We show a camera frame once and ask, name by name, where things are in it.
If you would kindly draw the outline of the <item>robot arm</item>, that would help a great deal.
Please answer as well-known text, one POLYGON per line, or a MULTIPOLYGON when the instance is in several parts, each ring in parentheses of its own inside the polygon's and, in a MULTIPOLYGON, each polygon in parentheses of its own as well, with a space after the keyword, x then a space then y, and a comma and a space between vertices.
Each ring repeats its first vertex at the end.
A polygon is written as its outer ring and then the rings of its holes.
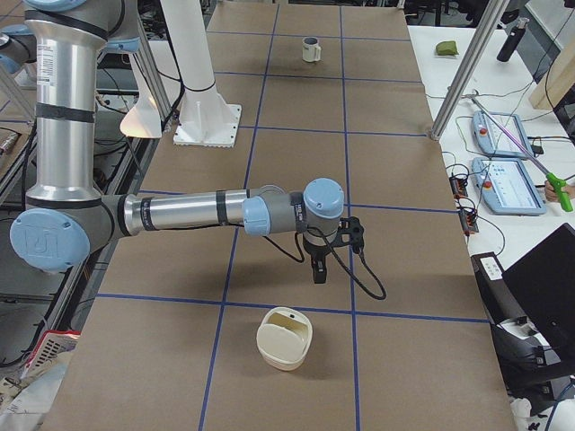
POLYGON ((13 24, 1 29, 1 65, 9 74, 36 61, 37 41, 27 25, 13 24))
POLYGON ((314 282, 325 282, 325 259, 342 245, 346 225, 343 189, 334 180, 313 180, 301 192, 268 185, 147 198, 95 187, 98 56, 143 48, 136 2, 29 1, 25 22, 37 44, 37 177, 10 228, 21 259, 60 272, 142 232, 232 225, 254 236, 302 234, 314 282))

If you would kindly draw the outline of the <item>person hand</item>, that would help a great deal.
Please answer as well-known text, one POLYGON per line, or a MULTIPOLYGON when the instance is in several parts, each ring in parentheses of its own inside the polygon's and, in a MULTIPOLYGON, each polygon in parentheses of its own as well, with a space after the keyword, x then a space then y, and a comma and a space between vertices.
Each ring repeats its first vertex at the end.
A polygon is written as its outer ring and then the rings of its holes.
MULTIPOLYGON (((562 192, 566 193, 570 199, 574 199, 574 187, 567 184, 564 187, 562 187, 562 192)), ((557 193, 554 190, 553 185, 547 181, 544 184, 544 195, 545 195, 545 199, 549 202, 558 202, 559 198, 557 193)))

